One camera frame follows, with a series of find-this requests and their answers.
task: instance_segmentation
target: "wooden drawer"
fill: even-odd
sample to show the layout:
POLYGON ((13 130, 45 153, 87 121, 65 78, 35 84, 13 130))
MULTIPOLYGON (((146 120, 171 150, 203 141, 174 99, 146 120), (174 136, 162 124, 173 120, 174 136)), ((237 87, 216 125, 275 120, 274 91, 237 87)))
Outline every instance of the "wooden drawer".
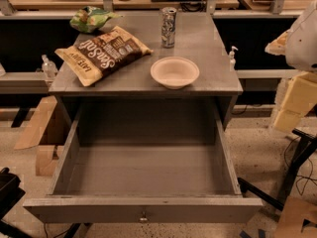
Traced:
POLYGON ((83 101, 46 198, 43 222, 247 222, 212 98, 83 101))

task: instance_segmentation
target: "white bowl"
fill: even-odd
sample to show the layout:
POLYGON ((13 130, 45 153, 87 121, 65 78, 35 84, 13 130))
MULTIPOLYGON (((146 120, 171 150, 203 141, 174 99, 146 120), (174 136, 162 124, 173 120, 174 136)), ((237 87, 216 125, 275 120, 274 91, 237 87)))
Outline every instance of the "white bowl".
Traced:
POLYGON ((179 89, 197 79, 199 68, 189 59, 168 57, 152 65, 151 76, 169 89, 179 89))

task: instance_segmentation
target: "snack bag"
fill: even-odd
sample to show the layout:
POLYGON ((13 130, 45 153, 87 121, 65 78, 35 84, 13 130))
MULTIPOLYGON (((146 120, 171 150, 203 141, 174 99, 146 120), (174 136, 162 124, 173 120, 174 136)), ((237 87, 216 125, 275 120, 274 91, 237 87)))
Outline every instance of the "snack bag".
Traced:
POLYGON ((92 33, 103 27, 112 18, 119 18, 114 12, 104 11, 97 7, 87 6, 80 9, 70 20, 70 26, 81 33, 92 33))
POLYGON ((152 52, 139 39, 118 26, 107 34, 55 51, 84 86, 152 52))

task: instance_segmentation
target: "floor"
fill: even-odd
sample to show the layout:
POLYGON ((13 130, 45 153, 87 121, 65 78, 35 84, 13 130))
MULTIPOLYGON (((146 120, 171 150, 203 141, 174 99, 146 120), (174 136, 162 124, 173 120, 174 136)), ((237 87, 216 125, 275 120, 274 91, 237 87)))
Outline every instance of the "floor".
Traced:
MULTIPOLYGON (((230 154, 238 177, 258 186, 271 196, 276 196, 286 171, 285 160, 290 160, 296 147, 294 135, 273 133, 268 128, 272 106, 236 106, 233 119, 225 134, 230 154)), ((22 204, 26 198, 43 197, 50 186, 51 179, 35 176, 36 148, 14 151, 13 147, 28 118, 19 128, 11 128, 12 110, 0 110, 0 169, 10 168, 10 172, 19 176, 26 195, 5 216, 4 220, 35 238, 59 237, 58 234, 69 228, 69 224, 46 224, 27 212, 22 204)), ((302 120, 298 129, 311 135, 317 134, 317 119, 311 115, 302 120)), ((312 165, 317 164, 317 155, 310 158, 312 165)), ((312 166, 306 162, 300 174, 309 176, 312 166)), ((306 180, 293 187, 292 195, 317 203, 316 185, 306 180)), ((92 224, 81 225, 75 237, 168 237, 168 238, 258 238, 259 230, 265 237, 273 237, 280 212, 264 202, 264 207, 248 223, 243 224, 92 224)))

